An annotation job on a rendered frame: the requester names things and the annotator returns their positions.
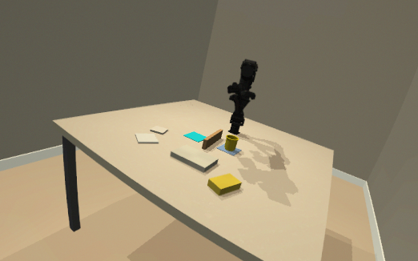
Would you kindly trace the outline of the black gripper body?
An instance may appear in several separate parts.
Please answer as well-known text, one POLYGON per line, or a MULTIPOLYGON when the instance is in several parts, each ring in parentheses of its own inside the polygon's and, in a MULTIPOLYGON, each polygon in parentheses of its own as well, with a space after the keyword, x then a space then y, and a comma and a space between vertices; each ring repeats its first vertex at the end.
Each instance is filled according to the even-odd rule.
POLYGON ((235 94, 230 95, 229 99, 230 100, 232 100, 233 98, 238 99, 238 97, 246 98, 248 100, 249 100, 249 97, 251 99, 255 99, 255 93, 252 93, 249 91, 249 89, 251 89, 251 86, 250 86, 251 84, 248 82, 239 82, 238 84, 239 86, 240 86, 240 83, 242 85, 243 92, 242 93, 236 92, 235 94))

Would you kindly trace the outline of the yellow rectangular block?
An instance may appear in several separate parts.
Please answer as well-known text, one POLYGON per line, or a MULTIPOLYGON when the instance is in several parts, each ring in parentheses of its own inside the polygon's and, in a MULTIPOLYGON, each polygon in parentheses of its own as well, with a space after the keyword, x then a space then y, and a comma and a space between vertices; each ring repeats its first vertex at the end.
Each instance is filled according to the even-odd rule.
POLYGON ((225 195, 237 191, 241 182, 231 173, 208 179, 207 185, 217 194, 225 195))

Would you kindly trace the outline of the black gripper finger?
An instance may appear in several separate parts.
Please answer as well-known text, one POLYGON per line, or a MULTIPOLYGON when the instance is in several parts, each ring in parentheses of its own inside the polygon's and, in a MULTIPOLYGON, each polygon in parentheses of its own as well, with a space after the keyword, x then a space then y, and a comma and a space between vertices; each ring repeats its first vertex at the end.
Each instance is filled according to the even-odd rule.
POLYGON ((245 106, 250 102, 250 100, 242 97, 238 97, 239 100, 239 110, 238 113, 241 113, 245 106))
POLYGON ((233 98, 232 100, 233 100, 233 101, 234 101, 234 103, 235 103, 235 113, 236 113, 236 114, 238 114, 238 110, 239 110, 239 100, 238 100, 238 99, 235 99, 235 98, 233 98))

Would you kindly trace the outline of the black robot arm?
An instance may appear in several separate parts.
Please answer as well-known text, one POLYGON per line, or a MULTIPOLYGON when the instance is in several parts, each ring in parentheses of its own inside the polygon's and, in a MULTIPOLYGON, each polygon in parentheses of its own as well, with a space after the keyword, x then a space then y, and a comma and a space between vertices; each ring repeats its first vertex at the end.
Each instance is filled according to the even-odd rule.
MULTIPOLYGON (((258 69, 258 65, 256 62, 253 62, 251 60, 245 59, 240 67, 241 74, 240 74, 240 82, 248 82, 252 84, 255 80, 256 72, 258 69), (254 75, 254 76, 253 76, 254 75)), ((237 82, 233 82, 232 85, 230 85, 228 88, 228 93, 236 93, 236 92, 243 92, 242 85, 240 83, 240 86, 237 84, 237 82)), ((244 119, 244 113, 243 110, 241 113, 236 114, 235 111, 231 115, 231 129, 228 131, 234 135, 239 134, 239 128, 240 126, 243 126, 245 122, 244 119)))

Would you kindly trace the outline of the light brown wooden plank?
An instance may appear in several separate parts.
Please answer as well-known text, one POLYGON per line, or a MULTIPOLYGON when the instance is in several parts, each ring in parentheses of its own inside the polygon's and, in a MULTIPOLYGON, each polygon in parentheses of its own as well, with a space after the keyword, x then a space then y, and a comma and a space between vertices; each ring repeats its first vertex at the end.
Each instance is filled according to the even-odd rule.
POLYGON ((214 144, 215 142, 217 142, 218 140, 221 139, 222 137, 222 133, 223 130, 219 129, 218 131, 216 131, 215 133, 207 136, 204 140, 203 140, 203 145, 202 145, 202 149, 206 150, 208 147, 210 147, 212 144, 214 144))

